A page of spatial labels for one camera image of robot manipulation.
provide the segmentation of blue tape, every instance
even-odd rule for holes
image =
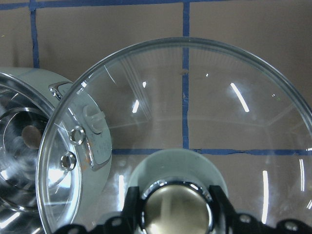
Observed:
[[[75,6],[119,6],[119,5],[148,5],[148,4],[166,4],[166,3],[185,3],[206,2],[206,1],[225,1],[225,0],[58,0],[58,1],[40,1],[31,6],[31,10],[45,7],[75,7]],[[3,3],[0,4],[0,10],[12,10],[21,7],[27,7],[29,3]]]
[[[307,150],[231,150],[231,149],[192,149],[200,154],[208,155],[232,155],[232,154],[250,154],[255,156],[312,156],[312,151]]]
[[[183,4],[183,36],[190,35],[190,3]],[[182,51],[182,140],[183,148],[189,148],[189,126],[187,114],[189,111],[189,48]]]
[[[119,6],[119,5],[147,5],[183,2],[181,0],[59,0],[39,1],[37,8],[44,7],[75,7],[75,6]]]
[[[27,7],[29,3],[22,2],[22,3],[3,3],[0,4],[0,10],[12,10],[21,7]]]
[[[183,36],[190,36],[190,3],[183,4]]]
[[[33,64],[34,68],[40,68],[39,66],[39,47],[37,39],[37,27],[36,27],[36,8],[34,5],[36,2],[30,0],[29,9],[30,9],[30,27],[31,27],[31,38],[33,41]]]
[[[150,155],[162,149],[113,149],[114,155]],[[312,156],[307,150],[231,150],[231,149],[191,149],[194,152],[207,155],[250,154],[255,156]]]
[[[114,155],[150,155],[162,149],[113,149]]]
[[[183,48],[182,57],[182,138],[183,148],[189,148],[189,126],[188,126],[188,111],[189,111],[189,48]]]

